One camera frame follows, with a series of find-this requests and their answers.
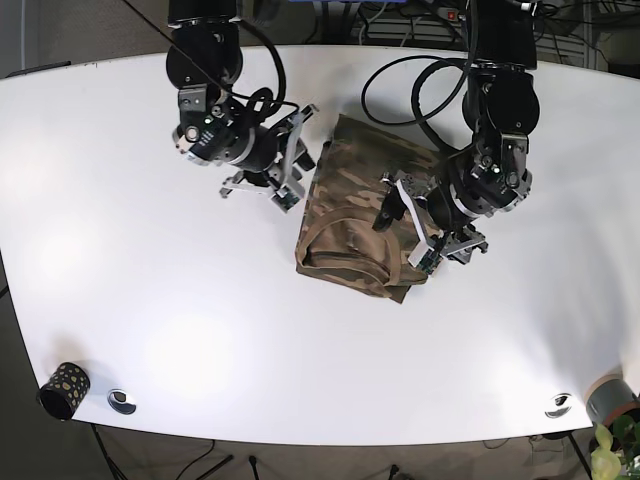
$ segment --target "green leaf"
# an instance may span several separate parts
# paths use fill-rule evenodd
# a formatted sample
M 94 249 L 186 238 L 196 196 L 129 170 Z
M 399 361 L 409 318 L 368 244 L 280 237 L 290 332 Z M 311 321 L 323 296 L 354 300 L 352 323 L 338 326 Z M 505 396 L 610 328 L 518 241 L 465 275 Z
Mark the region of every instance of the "green leaf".
M 594 480 L 614 480 L 620 475 L 620 459 L 611 450 L 596 448 L 591 453 L 591 470 Z
M 596 441 L 605 450 L 611 450 L 613 445 L 613 437 L 607 427 L 599 423 L 596 425 Z
M 625 437 L 633 431 L 636 422 L 629 415 L 620 415 L 613 421 L 613 436 L 620 442 L 624 442 Z

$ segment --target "black cable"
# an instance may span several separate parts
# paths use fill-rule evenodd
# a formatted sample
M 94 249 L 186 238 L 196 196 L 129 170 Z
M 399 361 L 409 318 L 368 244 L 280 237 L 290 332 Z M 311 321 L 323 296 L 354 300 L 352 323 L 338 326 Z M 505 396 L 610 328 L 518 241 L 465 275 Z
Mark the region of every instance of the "black cable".
M 573 433 L 571 432 L 569 432 L 569 441 L 571 442 L 571 445 L 573 446 L 573 449 L 575 450 L 576 455 L 578 455 L 578 459 L 580 460 L 580 463 L 582 464 L 584 471 L 587 472 L 587 475 L 589 476 L 589 478 L 592 478 L 591 468 L 589 468 L 589 464 L 585 460 L 584 455 L 582 455 L 582 452 L 580 451 L 580 447 L 578 447 L 578 444 L 576 443 L 576 439 L 573 438 Z
M 364 24 L 364 38 L 365 40 L 369 40 L 369 20 L 367 20 L 367 17 L 364 16 L 364 13 L 362 13 L 362 10 L 360 9 L 358 9 L 358 16 Z
M 470 6 L 471 6 L 471 25 L 474 26 L 474 28 L 471 29 L 471 47 L 469 49 L 469 55 L 468 58 L 464 64 L 463 70 L 462 70 L 462 75 L 460 75 L 460 79 L 458 80 L 458 83 L 456 84 L 455 88 L 453 89 L 453 91 L 451 92 L 451 94 L 435 109 L 433 109 L 431 112 L 427 113 L 426 115 L 422 115 L 419 118 L 416 118 L 415 120 L 409 120 L 406 122 L 385 122 L 382 120 L 379 120 L 378 118 L 374 117 L 371 112 L 369 111 L 369 109 L 367 108 L 367 90 L 369 89 L 369 86 L 373 83 L 373 81 L 378 78 L 378 76 L 384 72 L 385 70 L 388 70 L 390 67 L 392 67 L 393 65 L 396 65 L 398 63 L 401 62 L 406 62 L 409 60 L 413 60 L 413 59 L 418 59 L 418 58 L 427 58 L 427 59 L 431 59 L 431 60 L 445 60 L 441 57 L 436 57 L 433 55 L 415 55 L 412 57 L 404 57 L 398 60 L 395 60 L 391 63 L 388 63 L 387 65 L 383 66 L 382 68 L 380 68 L 376 73 L 373 74 L 373 76 L 367 80 L 367 83 L 365 84 L 363 90 L 362 90 L 362 95 L 360 97 L 360 103 L 362 104 L 362 109 L 364 110 L 365 115 L 367 116 L 367 118 L 369 118 L 369 120 L 376 122 L 380 125 L 385 125 L 385 126 L 395 126 L 395 127 L 406 127 L 406 126 L 411 126 L 411 125 L 419 125 L 422 122 L 424 122 L 425 120 L 429 120 L 430 118 L 433 118 L 434 116 L 436 116 L 438 113 L 440 113 L 442 110 L 444 110 L 445 108 L 447 108 L 447 106 L 453 101 L 454 98 L 456 98 L 456 96 L 458 95 L 458 93 L 460 93 L 460 90 L 462 89 L 462 87 L 464 86 L 465 82 L 467 81 L 467 78 L 469 77 L 469 73 L 471 72 L 471 68 L 473 67 L 473 62 L 475 60 L 475 55 L 476 55 L 476 49 L 478 47 L 478 5 L 477 5 L 477 0 L 469 0 Z
M 186 467 L 184 467 L 182 469 L 182 471 L 178 474 L 178 476 L 176 477 L 176 480 L 180 480 L 180 477 L 182 477 L 182 475 L 184 474 L 184 472 L 186 472 L 187 470 L 189 470 L 189 468 L 191 468 L 191 466 L 193 464 L 195 464 L 196 462 L 199 462 L 200 460 L 202 460 L 204 457 L 206 457 L 207 455 L 209 455 L 211 452 L 213 452 L 213 449 L 216 446 L 216 441 L 215 440 L 211 440 L 211 447 L 209 447 L 209 450 L 207 450 L 206 452 L 204 452 L 202 455 L 200 455 L 198 458 L 196 458 L 195 460 L 192 460 L 191 462 L 189 462 L 187 464 Z
M 98 442 L 98 446 L 100 447 L 100 451 L 102 452 L 102 456 L 104 457 L 105 462 L 107 462 L 107 466 L 109 467 L 109 471 L 111 475 L 113 475 L 114 480 L 127 480 L 127 477 L 122 473 L 122 470 L 118 468 L 116 462 L 114 462 L 109 454 L 107 453 L 107 449 L 104 447 L 104 443 L 102 443 L 102 438 L 98 433 L 98 428 L 95 423 L 91 424 L 91 431 L 93 432 L 93 436 Z
M 538 18 L 539 17 L 549 18 L 549 17 L 553 17 L 554 15 L 557 15 L 559 11 L 560 11 L 560 7 L 556 5 L 552 5 L 550 3 L 541 2 L 540 7 L 536 9 L 535 16 Z
M 411 92 L 411 110 L 413 111 L 414 117 L 419 118 L 422 116 L 422 109 L 420 108 L 420 92 L 427 79 L 442 68 L 458 67 L 461 69 L 463 67 L 463 64 L 464 59 L 447 58 L 446 60 L 438 60 L 432 63 L 422 71 L 420 76 L 413 84 L 413 89 Z M 440 138 L 437 132 L 433 128 L 431 128 L 427 120 L 425 120 L 423 123 L 420 123 L 418 126 L 441 153 L 445 155 L 452 155 L 458 152 L 457 148 L 454 148 L 453 146 L 442 140 L 442 138 Z
M 121 2 L 123 2 L 127 7 L 129 7 L 129 9 L 131 9 L 131 11 L 133 13 L 135 13 L 142 21 L 144 21 L 144 23 L 146 23 L 149 28 L 151 28 L 153 31 L 155 31 L 156 33 L 158 33 L 162 38 L 164 38 L 173 48 L 175 48 L 175 50 L 180 53 L 180 55 L 182 55 L 184 58 L 186 58 L 187 60 L 189 60 L 189 62 L 196 67 L 200 73 L 202 73 L 207 80 L 209 80 L 212 84 L 214 84 L 216 87 L 218 87 L 220 90 L 222 90 L 223 92 L 226 92 L 227 94 L 239 98 L 241 100 L 251 100 L 251 97 L 248 97 L 246 95 L 242 95 L 239 93 L 235 93 L 233 92 L 229 87 L 227 87 L 226 85 L 222 85 L 220 82 L 218 82 L 217 80 L 215 80 L 214 78 L 211 77 L 211 75 L 209 75 L 207 73 L 207 71 L 202 68 L 200 65 L 198 65 L 198 62 L 196 62 L 187 52 L 185 52 L 183 49 L 181 49 L 176 42 L 174 42 L 171 38 L 169 38 L 162 30 L 160 30 L 151 20 L 149 20 L 140 10 L 138 10 L 136 7 L 134 7 L 129 0 L 120 0 Z M 287 101 L 278 101 L 278 100 L 274 100 L 273 101 L 274 104 L 279 104 L 280 106 L 282 105 L 287 105 L 289 107 L 293 107 L 296 109 L 296 111 L 300 110 L 300 105 L 298 105 L 297 103 L 293 103 L 293 102 L 287 102 Z
M 349 19 L 349 14 L 351 13 L 351 4 L 347 3 L 342 9 L 342 18 L 340 19 L 340 36 L 342 37 L 342 42 L 346 43 L 346 40 L 349 38 L 349 34 L 351 30 L 347 30 L 347 20 Z
M 570 36 L 570 37 L 573 37 L 573 38 L 577 38 L 577 39 L 578 39 L 578 40 L 580 40 L 582 43 L 584 43 L 587 47 L 589 47 L 589 48 L 591 48 L 592 50 L 595 50 L 596 52 L 598 52 L 598 53 L 602 56 L 602 59 L 603 59 L 605 62 L 610 63 L 610 62 L 609 62 L 609 59 L 604 55 L 604 52 L 603 52 L 600 48 L 596 47 L 595 45 L 590 44 L 590 43 L 589 43 L 589 42 L 587 42 L 583 37 L 581 37 L 580 35 L 576 35 L 575 33 L 570 33 L 570 34 L 569 34 L 569 36 Z
M 212 468 L 210 468 L 209 470 L 204 472 L 202 475 L 200 475 L 198 478 L 196 478 L 196 480 L 205 480 L 205 478 L 207 478 L 207 477 L 213 475 L 214 473 L 216 473 L 218 470 L 220 470 L 222 467 L 224 467 L 231 460 L 233 460 L 233 455 L 227 455 L 220 462 L 218 462 L 216 465 L 214 465 Z
M 269 37 L 267 37 L 264 33 L 262 33 L 246 20 L 240 20 L 238 22 L 238 25 L 247 33 L 260 40 L 260 42 L 267 48 L 267 50 L 269 50 L 271 58 L 273 59 L 273 64 L 275 65 L 276 71 L 278 72 L 278 94 L 276 96 L 276 99 L 271 101 L 271 107 L 269 107 L 265 112 L 266 116 L 264 116 L 264 118 L 261 118 L 260 123 L 262 123 L 267 118 L 272 117 L 273 115 L 278 113 L 280 108 L 282 108 L 284 97 L 287 94 L 287 74 L 284 71 L 284 64 L 282 63 L 282 58 L 280 58 L 278 49 L 275 47 L 273 42 L 269 40 Z
M 311 32 L 311 35 L 309 35 L 307 37 L 307 39 L 302 42 L 303 45 L 309 45 L 309 42 L 311 42 L 311 40 L 313 40 L 313 38 L 316 36 L 316 34 L 318 33 L 318 28 L 320 28 L 320 19 L 318 18 L 318 16 L 315 16 L 315 21 L 313 23 L 313 31 Z
M 416 24 L 419 20 L 413 21 L 413 18 L 409 19 L 409 27 L 411 29 L 411 40 L 416 41 Z
M 391 470 L 389 470 L 389 480 L 393 480 L 393 477 L 395 477 L 398 472 L 400 472 L 400 467 L 397 465 L 391 465 Z
M 251 455 L 249 457 L 249 465 L 251 465 L 251 471 L 253 472 L 254 480 L 260 480 L 260 475 L 258 475 L 258 459 Z
M 562 61 L 562 54 L 560 53 L 560 47 L 558 47 L 558 37 L 553 29 L 551 29 L 551 36 L 553 37 L 553 45 L 555 46 L 556 53 L 558 54 L 558 61 L 560 62 L 560 65 L 564 65 L 564 62 Z

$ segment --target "floor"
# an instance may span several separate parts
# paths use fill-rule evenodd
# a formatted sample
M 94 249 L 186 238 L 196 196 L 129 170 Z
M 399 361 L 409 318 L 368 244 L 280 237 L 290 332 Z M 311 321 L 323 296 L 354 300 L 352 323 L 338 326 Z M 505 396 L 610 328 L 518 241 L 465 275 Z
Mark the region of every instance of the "floor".
M 164 25 L 168 0 L 137 0 Z M 276 43 L 301 43 L 313 30 L 310 4 L 288 4 L 269 29 Z M 243 39 L 250 44 L 251 39 Z M 165 52 L 165 41 L 119 0 L 41 0 L 39 62 L 82 63 Z M 0 271 L 0 288 L 6 284 Z M 20 336 L 10 296 L 0 300 L 0 464 L 3 478 L 108 480 L 110 473 L 88 425 L 58 423 L 35 402 L 37 385 Z M 173 480 L 208 440 L 101 428 L 105 445 L 130 480 Z M 583 451 L 590 430 L 576 432 Z M 416 480 L 587 478 L 568 441 L 516 438 L 412 447 L 334 448 L 218 442 L 210 456 L 183 479 L 195 479 L 227 454 L 235 459 L 212 478 L 250 479 L 249 455 L 259 458 L 263 480 L 386 480 L 390 465 Z

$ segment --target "camouflage shirt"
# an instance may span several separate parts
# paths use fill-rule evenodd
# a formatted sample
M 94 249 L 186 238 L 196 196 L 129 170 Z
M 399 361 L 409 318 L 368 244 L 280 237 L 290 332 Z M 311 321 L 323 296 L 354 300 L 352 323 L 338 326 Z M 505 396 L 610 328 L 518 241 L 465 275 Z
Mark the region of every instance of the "camouflage shirt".
M 372 229 L 388 187 L 380 180 L 398 170 L 428 180 L 436 153 L 346 116 L 318 162 L 296 247 L 297 271 L 402 302 L 427 274 L 408 257 L 419 242 L 409 213 L 385 232 Z M 437 227 L 429 224 L 431 233 Z

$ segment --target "wire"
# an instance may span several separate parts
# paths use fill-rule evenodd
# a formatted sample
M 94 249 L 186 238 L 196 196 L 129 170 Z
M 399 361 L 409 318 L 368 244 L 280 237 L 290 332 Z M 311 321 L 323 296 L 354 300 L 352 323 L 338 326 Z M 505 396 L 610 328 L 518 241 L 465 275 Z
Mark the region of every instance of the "wire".
M 427 79 L 442 68 L 458 67 L 462 69 L 463 65 L 464 59 L 447 58 L 446 60 L 438 60 L 432 63 L 422 71 L 413 84 L 413 89 L 411 91 L 411 110 L 414 117 L 418 118 L 422 116 L 422 109 L 420 108 L 420 92 L 422 91 L 422 86 L 425 84 Z M 431 128 L 428 121 L 425 120 L 419 125 L 419 127 L 441 153 L 445 155 L 453 155 L 458 152 L 456 148 L 440 138 L 436 131 Z
M 384 72 L 385 70 L 388 70 L 390 67 L 397 65 L 398 63 L 401 62 L 406 62 L 409 60 L 413 60 L 413 59 L 418 59 L 418 58 L 425 58 L 425 59 L 431 59 L 431 60 L 443 60 L 446 61 L 445 59 L 441 58 L 441 57 L 436 57 L 433 55 L 415 55 L 412 57 L 404 57 L 404 58 L 400 58 L 398 60 L 395 60 L 391 63 L 388 63 L 387 65 L 383 66 L 382 68 L 380 68 L 377 72 L 375 72 L 373 74 L 373 76 L 367 80 L 367 83 L 365 84 L 364 88 L 362 89 L 362 95 L 360 97 L 360 103 L 362 104 L 362 109 L 364 110 L 365 115 L 367 116 L 367 118 L 369 118 L 369 120 L 378 123 L 380 125 L 385 125 L 385 126 L 389 126 L 389 127 L 407 127 L 407 126 L 411 126 L 411 125 L 420 125 L 421 123 L 423 123 L 426 120 L 429 120 L 430 118 L 435 117 L 438 113 L 440 113 L 442 110 L 444 110 L 445 108 L 447 108 L 447 106 L 449 106 L 449 104 L 453 101 L 454 98 L 456 98 L 456 96 L 458 95 L 458 93 L 460 93 L 460 90 L 462 90 L 462 87 L 464 85 L 464 83 L 467 81 L 467 78 L 469 77 L 469 73 L 471 72 L 471 68 L 473 67 L 473 62 L 476 56 L 476 50 L 478 48 L 478 4 L 477 4 L 477 0 L 469 0 L 469 4 L 471 6 L 471 25 L 473 26 L 473 28 L 471 29 L 471 47 L 469 49 L 469 55 L 467 57 L 467 61 L 464 64 L 464 67 L 462 69 L 462 75 L 460 75 L 460 79 L 458 80 L 458 83 L 456 84 L 456 86 L 454 87 L 453 91 L 451 92 L 451 94 L 435 109 L 433 109 L 431 112 L 427 113 L 426 115 L 421 115 L 420 117 L 414 119 L 414 120 L 409 120 L 409 121 L 405 121 L 405 122 L 387 122 L 387 121 L 383 121 L 380 120 L 376 117 L 374 117 L 371 112 L 369 111 L 369 108 L 367 107 L 367 91 L 369 89 L 369 87 L 371 86 L 371 84 L 373 83 L 373 81 L 378 78 L 378 76 Z
M 611 63 L 611 62 L 609 61 L 609 59 L 604 55 L 604 52 L 603 52 L 600 48 L 596 47 L 595 45 L 590 44 L 589 42 L 587 42 L 587 41 L 586 41 L 583 37 L 581 37 L 580 35 L 576 35 L 575 33 L 570 33 L 570 34 L 569 34 L 569 36 L 570 36 L 570 37 L 577 38 L 577 39 L 578 39 L 578 40 L 580 40 L 582 43 L 584 43 L 587 47 L 589 47 L 589 48 L 591 48 L 591 49 L 595 50 L 596 52 L 598 52 L 598 53 L 602 56 L 602 59 L 603 59 L 605 62 L 607 62 L 607 63 Z
M 497 449 L 499 449 L 499 448 L 504 447 L 504 446 L 507 444 L 507 442 L 509 442 L 509 440 L 511 440 L 511 439 L 510 439 L 510 438 L 507 438 L 504 442 L 502 442 L 500 445 L 496 445 L 495 447 L 489 447 L 489 446 L 487 445 L 487 441 L 486 441 L 486 440 L 483 440 L 483 441 L 482 441 L 482 445 L 484 445 L 484 448 L 486 448 L 487 450 L 497 450 Z
M 215 80 L 214 78 L 212 78 L 211 75 L 209 75 L 209 73 L 207 73 L 207 71 L 204 68 L 202 68 L 200 65 L 198 65 L 198 62 L 196 62 L 187 52 L 185 52 L 182 48 L 180 48 L 176 44 L 176 42 L 174 42 L 171 38 L 169 38 L 151 20 L 149 20 L 140 10 L 138 10 L 136 7 L 134 7 L 129 2 L 129 0 L 120 0 L 120 1 L 123 2 L 127 7 L 129 7 L 129 9 L 133 13 L 135 13 L 144 23 L 146 23 L 149 26 L 149 28 L 151 28 L 153 31 L 158 33 L 162 38 L 164 38 L 173 48 L 175 48 L 175 50 L 178 53 L 180 53 L 180 55 L 182 55 L 184 58 L 186 58 L 194 67 L 196 67 L 200 71 L 200 73 L 202 73 L 207 78 L 207 80 L 209 80 L 212 84 L 214 84 L 220 90 L 222 90 L 223 92 L 226 92 L 227 94 L 229 94 L 232 97 L 239 98 L 241 100 L 252 100 L 252 97 L 248 97 L 246 95 L 235 93 L 229 87 L 227 87 L 226 85 L 223 85 L 220 82 L 218 82 L 217 80 Z M 284 100 L 282 100 L 282 101 L 273 100 L 272 103 L 273 104 L 278 104 L 280 106 L 286 105 L 288 107 L 293 107 L 293 108 L 296 109 L 296 111 L 300 110 L 300 105 L 298 105 L 297 103 L 287 102 L 287 101 L 284 101 Z
M 364 16 L 364 13 L 362 13 L 362 10 L 360 9 L 358 9 L 358 16 L 360 17 L 360 20 L 362 20 L 362 23 L 365 27 L 364 36 L 367 40 L 369 40 L 369 21 L 367 20 L 367 17 Z
M 564 65 L 564 62 L 562 61 L 562 54 L 560 53 L 560 47 L 558 47 L 558 37 L 556 36 L 556 32 L 554 32 L 553 29 L 551 29 L 551 36 L 553 37 L 553 45 L 556 48 L 556 54 L 558 55 L 558 61 L 560 62 L 560 65 Z
M 575 450 L 576 455 L 578 455 L 578 459 L 580 460 L 580 463 L 582 464 L 584 471 L 587 472 L 587 475 L 589 476 L 589 478 L 592 478 L 591 468 L 589 468 L 589 464 L 587 463 L 587 460 L 584 458 L 584 455 L 582 455 L 582 452 L 580 451 L 580 447 L 578 447 L 578 443 L 576 442 L 576 439 L 573 438 L 572 432 L 569 432 L 569 441 L 571 442 L 571 446 Z
M 276 96 L 275 100 L 271 100 L 271 107 L 269 107 L 264 115 L 262 115 L 260 119 L 260 123 L 262 123 L 267 118 L 278 113 L 278 111 L 282 107 L 284 97 L 287 94 L 287 74 L 284 71 L 284 64 L 282 63 L 282 58 L 280 58 L 278 49 L 275 47 L 273 42 L 269 40 L 269 37 L 267 37 L 264 33 L 262 33 L 246 20 L 240 20 L 238 22 L 238 25 L 240 25 L 240 27 L 242 27 L 247 33 L 257 38 L 267 48 L 267 50 L 269 50 L 271 58 L 273 59 L 273 64 L 275 65 L 276 71 L 278 72 L 278 95 Z
M 411 22 L 411 25 L 407 33 L 404 35 L 402 42 L 400 42 L 400 48 L 404 47 L 404 44 L 407 43 L 407 40 L 409 39 L 409 35 L 414 34 L 414 37 L 415 37 L 414 29 L 416 28 L 418 23 L 420 23 L 420 20 L 422 20 L 422 17 L 416 17 L 409 20 Z
M 104 447 L 104 443 L 102 443 L 102 438 L 98 433 L 98 428 L 96 427 L 95 423 L 91 424 L 91 431 L 93 432 L 93 436 L 96 438 L 96 441 L 98 442 L 98 446 L 100 447 L 102 456 L 104 457 L 105 462 L 107 462 L 107 466 L 109 467 L 109 471 L 111 472 L 111 475 L 113 475 L 113 479 L 127 480 L 127 477 L 125 476 L 125 474 L 122 473 L 122 470 L 118 468 L 118 466 L 116 465 L 116 462 L 114 462 L 109 456 L 109 454 L 107 453 L 107 449 Z
M 538 43 L 542 37 L 544 37 L 545 31 L 547 29 L 547 24 L 546 22 L 542 22 L 542 30 L 540 31 L 540 35 L 538 35 L 538 38 L 536 38 L 535 42 Z
M 368 33 L 369 32 L 369 27 L 371 27 L 373 22 L 375 22 L 378 18 L 380 18 L 380 16 L 384 13 L 385 9 L 387 8 L 387 5 L 388 5 L 388 3 L 385 2 L 382 5 L 382 8 L 380 9 L 380 11 L 378 13 L 376 13 L 373 17 L 371 17 L 367 21 L 367 23 L 362 25 L 362 28 L 360 29 L 360 33 L 358 34 L 358 45 L 362 45 L 362 36 L 364 35 L 365 28 L 367 29 L 367 33 Z
M 318 29 L 320 28 L 320 20 L 318 19 L 318 16 L 315 16 L 315 22 L 313 24 L 313 31 L 311 32 L 311 35 L 309 35 L 307 37 L 307 39 L 302 42 L 303 45 L 309 45 L 309 42 L 311 42 L 311 40 L 313 40 L 313 37 L 316 36 L 316 34 L 318 33 Z
M 194 465 L 196 462 L 199 462 L 200 460 L 202 460 L 204 457 L 206 457 L 207 455 L 209 455 L 211 452 L 213 452 L 213 449 L 216 446 L 216 441 L 215 440 L 211 440 L 211 446 L 209 447 L 209 450 L 207 450 L 206 452 L 204 452 L 202 455 L 200 455 L 198 458 L 196 458 L 195 460 L 192 460 L 191 462 L 189 462 L 187 464 L 186 467 L 184 467 L 182 469 L 182 471 L 178 474 L 178 476 L 176 477 L 176 480 L 180 480 L 180 477 L 182 477 L 182 475 L 184 474 L 184 472 L 186 472 L 187 470 L 189 470 L 189 468 L 191 468 L 192 465 Z

